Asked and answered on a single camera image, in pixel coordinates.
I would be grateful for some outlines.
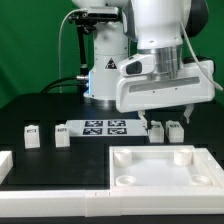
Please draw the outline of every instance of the green backdrop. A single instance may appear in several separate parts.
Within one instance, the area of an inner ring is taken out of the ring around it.
[[[224,86],[224,1],[207,2],[209,24],[192,39],[192,44],[198,54],[215,60],[215,79]],[[39,92],[58,78],[59,28],[73,9],[70,0],[0,0],[0,107],[20,94]],[[91,67],[91,37],[85,42]],[[63,77],[79,74],[76,30],[68,23],[63,33],[62,58]],[[224,105],[223,93],[217,92],[216,99]]]

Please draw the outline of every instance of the white cube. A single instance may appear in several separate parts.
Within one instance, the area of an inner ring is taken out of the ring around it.
[[[25,148],[40,148],[39,127],[30,125],[24,130]]]
[[[166,122],[166,135],[170,143],[184,142],[184,129],[178,121]]]
[[[151,121],[152,128],[149,130],[149,140],[151,143],[164,142],[164,129],[161,122]]]
[[[70,146],[69,130],[66,125],[55,126],[55,144],[56,148]]]

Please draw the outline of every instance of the white platform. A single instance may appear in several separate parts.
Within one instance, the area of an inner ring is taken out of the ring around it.
[[[224,213],[224,171],[207,149],[111,147],[110,183],[110,190],[0,192],[0,217]]]

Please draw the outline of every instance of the black table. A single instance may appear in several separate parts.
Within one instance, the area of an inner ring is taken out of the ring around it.
[[[224,167],[224,109],[216,104],[197,104],[191,123],[183,118],[185,107],[147,112],[148,120],[181,122],[185,145],[205,147]],[[136,119],[136,113],[121,114],[82,103],[78,94],[26,94],[0,110],[0,151],[12,150],[14,167],[0,190],[109,189],[109,146],[152,145],[147,137],[76,137],[71,147],[56,149],[55,125],[66,120]],[[41,147],[27,151],[24,127],[39,125]],[[223,223],[224,215],[124,216],[101,218],[1,219],[18,223]]]

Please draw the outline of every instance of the black and white pattern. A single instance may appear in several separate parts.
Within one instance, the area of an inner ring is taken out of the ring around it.
[[[85,127],[102,127],[103,121],[86,121]]]
[[[108,128],[108,135],[127,135],[126,128]]]
[[[109,127],[124,127],[126,126],[126,122],[124,120],[117,120],[117,121],[108,121]]]
[[[83,131],[83,135],[102,135],[102,128],[85,128]]]

